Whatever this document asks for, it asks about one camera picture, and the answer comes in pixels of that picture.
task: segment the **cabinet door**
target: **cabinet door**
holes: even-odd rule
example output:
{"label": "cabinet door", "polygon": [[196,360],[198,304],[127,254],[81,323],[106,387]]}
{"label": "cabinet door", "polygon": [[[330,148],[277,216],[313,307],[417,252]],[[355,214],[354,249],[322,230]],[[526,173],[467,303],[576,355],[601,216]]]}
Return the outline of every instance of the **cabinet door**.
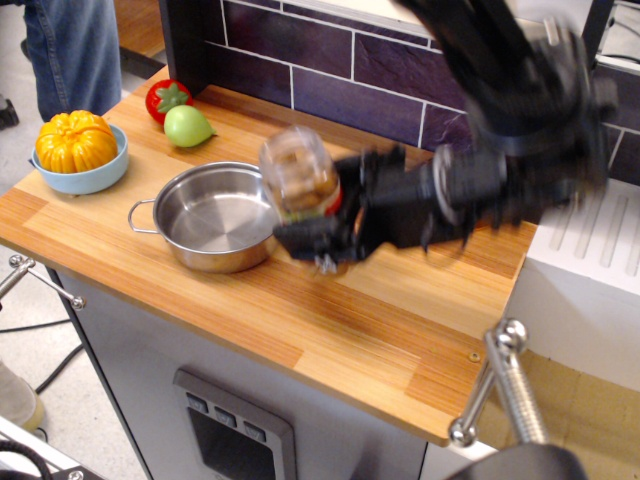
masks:
{"label": "cabinet door", "polygon": [[75,279],[78,328],[154,480],[216,478],[173,385],[192,372],[293,428],[298,480],[417,480],[426,441]]}
{"label": "cabinet door", "polygon": [[456,448],[452,445],[440,448],[429,444],[420,480],[445,480],[471,462],[481,460],[495,451],[480,442],[468,448]]}

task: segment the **pot handle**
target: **pot handle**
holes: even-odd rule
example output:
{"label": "pot handle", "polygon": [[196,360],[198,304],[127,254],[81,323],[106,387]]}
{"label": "pot handle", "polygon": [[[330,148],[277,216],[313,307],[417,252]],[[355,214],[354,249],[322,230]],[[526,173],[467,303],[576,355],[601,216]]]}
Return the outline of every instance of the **pot handle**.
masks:
{"label": "pot handle", "polygon": [[135,211],[136,208],[138,208],[140,205],[142,205],[143,203],[153,203],[155,202],[156,199],[152,198],[150,200],[138,200],[136,203],[133,204],[133,207],[131,207],[131,210],[129,210],[129,226],[131,227],[131,230],[133,230],[134,232],[138,232],[138,233],[160,233],[157,230],[145,230],[143,228],[138,228],[133,224],[133,212]]}

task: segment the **person's leg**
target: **person's leg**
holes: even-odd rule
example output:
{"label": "person's leg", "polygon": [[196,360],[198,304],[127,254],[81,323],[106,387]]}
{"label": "person's leg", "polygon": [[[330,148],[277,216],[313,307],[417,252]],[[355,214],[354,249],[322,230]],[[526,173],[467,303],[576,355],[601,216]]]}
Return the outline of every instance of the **person's leg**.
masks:
{"label": "person's leg", "polygon": [[44,407],[35,392],[0,359],[0,416],[34,431],[44,418]]}
{"label": "person's leg", "polygon": [[113,0],[17,0],[44,121],[62,112],[104,114],[121,99]]}

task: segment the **jeans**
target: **jeans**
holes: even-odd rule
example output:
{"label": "jeans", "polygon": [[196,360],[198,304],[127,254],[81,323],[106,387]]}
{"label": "jeans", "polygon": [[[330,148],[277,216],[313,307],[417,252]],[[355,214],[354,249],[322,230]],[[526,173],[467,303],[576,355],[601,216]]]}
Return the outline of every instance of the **jeans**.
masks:
{"label": "jeans", "polygon": [[9,0],[24,5],[38,109],[47,122],[73,110],[104,114],[122,96],[113,0]]}

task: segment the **metal handle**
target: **metal handle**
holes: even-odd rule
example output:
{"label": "metal handle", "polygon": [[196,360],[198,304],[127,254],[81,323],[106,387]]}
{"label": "metal handle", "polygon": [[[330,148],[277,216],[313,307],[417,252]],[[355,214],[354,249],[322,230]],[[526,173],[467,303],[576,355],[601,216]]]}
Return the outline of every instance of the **metal handle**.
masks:
{"label": "metal handle", "polygon": [[129,217],[128,217],[129,226],[131,227],[131,230],[138,233],[160,233],[157,230],[146,230],[144,228],[138,228],[133,224],[133,212],[135,211],[135,209],[138,208],[143,203],[153,203],[155,201],[156,199],[152,198],[149,200],[138,200],[136,203],[133,204],[133,207],[131,207],[131,210],[129,210]]}
{"label": "metal handle", "polygon": [[22,277],[29,273],[29,269],[34,267],[35,264],[36,262],[32,258],[27,258],[23,262],[20,255],[14,255],[9,259],[9,265],[11,265],[14,270],[2,281],[2,283],[0,283],[0,300],[2,300],[2,298],[9,293],[20,280],[22,280]]}
{"label": "metal handle", "polygon": [[460,447],[468,447],[475,442],[476,422],[495,384],[518,441],[548,443],[542,415],[519,360],[519,354],[527,343],[525,326],[517,320],[504,319],[485,334],[484,342],[487,360],[464,413],[449,428],[451,442]]}
{"label": "metal handle", "polygon": [[2,299],[2,297],[4,297],[7,293],[9,293],[9,291],[13,287],[15,287],[16,284],[27,273],[30,273],[31,275],[36,277],[38,280],[40,280],[44,284],[53,288],[56,292],[58,292],[58,294],[60,294],[61,296],[69,300],[69,302],[71,303],[71,307],[74,310],[82,310],[87,304],[87,301],[84,299],[84,297],[70,294],[69,292],[61,288],[59,285],[56,285],[55,283],[53,283],[48,278],[40,275],[40,273],[36,272],[35,270],[31,270],[31,268],[36,266],[36,262],[32,258],[22,258],[21,255],[12,255],[11,258],[9,258],[9,265],[11,266],[11,268],[14,268],[15,270],[11,272],[9,276],[5,278],[0,284],[0,299]]}

